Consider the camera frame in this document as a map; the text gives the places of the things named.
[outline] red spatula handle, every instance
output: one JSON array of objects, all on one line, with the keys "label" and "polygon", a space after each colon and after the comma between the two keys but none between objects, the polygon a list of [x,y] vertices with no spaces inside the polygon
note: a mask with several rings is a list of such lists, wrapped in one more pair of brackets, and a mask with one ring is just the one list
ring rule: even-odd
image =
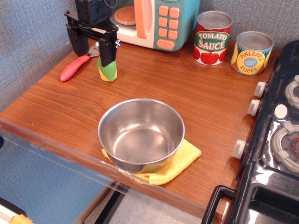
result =
[{"label": "red spatula handle", "polygon": [[70,77],[72,77],[78,68],[81,67],[85,62],[89,60],[90,56],[84,55],[81,57],[78,57],[75,61],[71,62],[68,66],[66,66],[62,72],[60,73],[60,81],[64,82],[68,80]]}]

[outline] metal bowl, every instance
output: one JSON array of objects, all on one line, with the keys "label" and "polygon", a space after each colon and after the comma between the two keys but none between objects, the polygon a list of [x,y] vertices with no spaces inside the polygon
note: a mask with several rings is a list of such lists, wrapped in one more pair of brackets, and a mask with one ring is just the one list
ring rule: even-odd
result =
[{"label": "metal bowl", "polygon": [[137,98],[110,108],[100,120],[98,135],[118,168],[153,173],[171,161],[184,140],[185,126],[171,106]]}]

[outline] toy can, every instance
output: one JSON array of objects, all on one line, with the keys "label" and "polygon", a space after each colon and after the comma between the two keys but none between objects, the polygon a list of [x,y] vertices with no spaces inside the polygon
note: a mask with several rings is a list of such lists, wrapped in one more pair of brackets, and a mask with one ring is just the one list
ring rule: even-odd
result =
[{"label": "toy can", "polygon": [[205,65],[217,65],[224,61],[233,19],[220,11],[207,11],[198,15],[194,59]]},{"label": "toy can", "polygon": [[246,31],[237,36],[231,66],[244,75],[262,73],[268,63],[274,40],[267,34]]}]

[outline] orange button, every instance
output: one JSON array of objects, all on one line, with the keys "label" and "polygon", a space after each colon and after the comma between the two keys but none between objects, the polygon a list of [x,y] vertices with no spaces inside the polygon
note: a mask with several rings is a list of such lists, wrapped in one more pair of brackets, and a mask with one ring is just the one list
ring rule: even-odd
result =
[{"label": "orange button", "polygon": [[161,27],[167,27],[168,19],[160,17],[158,23],[159,23],[159,26],[161,26]]},{"label": "orange button", "polygon": [[178,20],[169,20],[169,28],[177,29],[178,28]]},{"label": "orange button", "polygon": [[168,32],[168,38],[172,40],[176,40],[178,38],[178,32],[176,30],[170,30]]},{"label": "orange button", "polygon": [[160,6],[159,7],[159,15],[168,16],[168,7],[167,6]]},{"label": "orange button", "polygon": [[167,29],[160,28],[160,29],[158,30],[158,35],[159,35],[160,37],[167,37]]},{"label": "orange button", "polygon": [[171,18],[177,19],[177,18],[179,17],[179,8],[172,7],[172,8],[169,10],[169,16],[170,16]]},{"label": "orange button", "polygon": [[173,41],[170,41],[170,40],[159,39],[157,41],[157,46],[161,49],[172,50],[175,46],[175,43]]}]

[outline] toy stove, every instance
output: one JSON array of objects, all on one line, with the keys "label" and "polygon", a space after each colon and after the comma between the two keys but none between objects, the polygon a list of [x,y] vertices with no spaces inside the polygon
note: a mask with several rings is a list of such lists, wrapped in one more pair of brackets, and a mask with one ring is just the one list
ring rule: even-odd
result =
[{"label": "toy stove", "polygon": [[299,223],[299,41],[283,48],[268,82],[259,82],[249,114],[249,139],[238,140],[237,189],[217,186],[202,223],[211,223],[220,198],[231,200],[225,223]]}]

